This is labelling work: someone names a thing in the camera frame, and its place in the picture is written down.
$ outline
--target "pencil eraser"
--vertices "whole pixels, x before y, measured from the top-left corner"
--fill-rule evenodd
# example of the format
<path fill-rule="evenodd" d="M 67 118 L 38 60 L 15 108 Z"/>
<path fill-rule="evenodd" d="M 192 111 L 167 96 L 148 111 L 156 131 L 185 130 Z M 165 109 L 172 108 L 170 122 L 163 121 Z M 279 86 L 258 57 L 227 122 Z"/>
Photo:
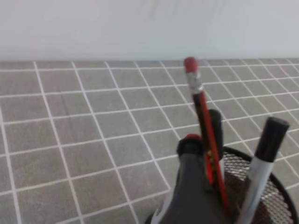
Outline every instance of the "pencil eraser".
<path fill-rule="evenodd" d="M 184 67 L 187 73 L 197 72 L 198 64 L 194 57 L 188 57 L 184 60 Z"/>

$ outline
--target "pen cap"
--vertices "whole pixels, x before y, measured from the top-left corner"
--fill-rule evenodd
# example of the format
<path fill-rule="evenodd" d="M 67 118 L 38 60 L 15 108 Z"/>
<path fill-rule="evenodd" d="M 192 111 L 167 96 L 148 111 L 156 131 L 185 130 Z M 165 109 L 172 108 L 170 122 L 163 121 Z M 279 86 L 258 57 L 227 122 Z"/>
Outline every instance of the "pen cap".
<path fill-rule="evenodd" d="M 216 146 L 218 150 L 219 160 L 223 158 L 223 132 L 221 114 L 218 110 L 210 109 L 211 123 L 215 136 Z"/>
<path fill-rule="evenodd" d="M 289 126 L 282 119 L 268 117 L 257 145 L 255 157 L 266 162 L 274 162 Z"/>

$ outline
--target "white wall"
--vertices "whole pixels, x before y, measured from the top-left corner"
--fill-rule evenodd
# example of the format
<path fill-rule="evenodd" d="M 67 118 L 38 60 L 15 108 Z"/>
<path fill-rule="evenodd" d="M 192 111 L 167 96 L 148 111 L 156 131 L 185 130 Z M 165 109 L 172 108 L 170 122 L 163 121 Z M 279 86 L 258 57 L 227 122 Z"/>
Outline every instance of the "white wall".
<path fill-rule="evenodd" d="M 298 0 L 2 0 L 0 60 L 299 57 Z"/>

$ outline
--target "metal ferrule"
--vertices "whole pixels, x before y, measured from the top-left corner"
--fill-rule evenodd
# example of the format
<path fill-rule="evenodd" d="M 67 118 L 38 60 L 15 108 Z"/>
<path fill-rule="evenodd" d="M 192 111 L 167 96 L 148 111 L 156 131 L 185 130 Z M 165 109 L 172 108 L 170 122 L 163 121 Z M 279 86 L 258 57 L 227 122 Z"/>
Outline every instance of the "metal ferrule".
<path fill-rule="evenodd" d="M 192 95 L 199 94 L 202 91 L 202 83 L 200 80 L 199 72 L 189 72 L 187 73 L 187 82 L 189 84 L 190 92 Z"/>

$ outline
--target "marker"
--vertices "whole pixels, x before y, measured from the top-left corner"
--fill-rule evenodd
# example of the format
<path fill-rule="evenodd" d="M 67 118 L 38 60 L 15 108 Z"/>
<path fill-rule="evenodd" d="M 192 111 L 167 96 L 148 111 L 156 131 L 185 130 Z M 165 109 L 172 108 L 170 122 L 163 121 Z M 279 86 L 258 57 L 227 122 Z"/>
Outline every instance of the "marker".
<path fill-rule="evenodd" d="M 244 187 L 238 197 L 236 213 L 239 213 L 239 216 L 235 224 L 250 224 L 252 222 L 271 174 L 273 162 L 288 128 L 289 124 L 282 119 L 275 117 L 267 119 Z"/>
<path fill-rule="evenodd" d="M 222 130 L 222 119 L 221 113 L 218 110 L 210 109 L 210 117 L 213 126 L 218 156 L 219 156 L 219 166 L 221 169 L 222 178 L 224 179 L 224 151 L 223 151 L 223 130 Z"/>

